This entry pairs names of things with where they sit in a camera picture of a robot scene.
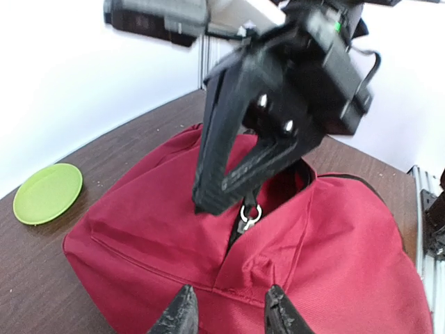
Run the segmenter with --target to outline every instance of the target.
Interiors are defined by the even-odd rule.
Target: black cable
[[[375,74],[377,73],[378,69],[380,68],[380,65],[382,64],[382,57],[377,51],[373,50],[361,50],[357,47],[354,47],[353,45],[349,45],[348,51],[350,49],[353,49],[354,51],[363,54],[364,56],[375,56],[375,63],[374,66],[371,68],[371,70],[368,72],[367,76],[364,78],[362,85],[369,85],[372,78],[374,78]]]

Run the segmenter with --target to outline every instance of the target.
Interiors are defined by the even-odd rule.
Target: fabric bag
[[[228,250],[241,204],[195,214],[200,137],[197,125],[149,153],[63,242],[118,333],[146,333],[186,284],[197,295],[200,333],[264,333],[274,284],[315,333],[432,333],[396,222],[367,185],[307,165],[310,184],[301,172],[280,173],[259,193],[264,217]],[[255,141],[238,136],[228,168]]]

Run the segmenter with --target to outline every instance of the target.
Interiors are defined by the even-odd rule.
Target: red fabric
[[[295,176],[261,190],[268,213],[225,258],[239,206],[194,214],[196,126],[134,166],[93,205],[63,248],[119,333],[146,333],[182,285],[201,333],[263,333],[264,296],[281,285],[316,333],[432,333],[422,283],[391,212],[356,180]],[[239,136],[233,166],[254,145]]]

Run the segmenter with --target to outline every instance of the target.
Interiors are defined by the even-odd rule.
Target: brown table surface
[[[84,176],[79,199],[41,226],[19,223],[15,191],[0,200],[0,333],[113,333],[62,253],[62,238],[124,173],[156,146],[202,121],[205,94],[191,93],[111,131],[63,159]],[[320,173],[344,172],[369,181],[393,212],[411,259],[416,253],[414,180],[326,138],[306,160]]]

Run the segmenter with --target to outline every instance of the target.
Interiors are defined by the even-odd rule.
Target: metal zipper pull
[[[238,223],[238,230],[237,232],[239,234],[244,234],[247,230],[249,230],[250,228],[253,228],[255,226],[256,223],[258,223],[258,221],[261,219],[261,215],[263,214],[263,210],[261,208],[261,206],[259,204],[257,204],[257,211],[258,211],[258,215],[255,218],[252,217],[247,217],[245,215],[245,205],[243,205],[241,207],[240,210],[240,221]]]

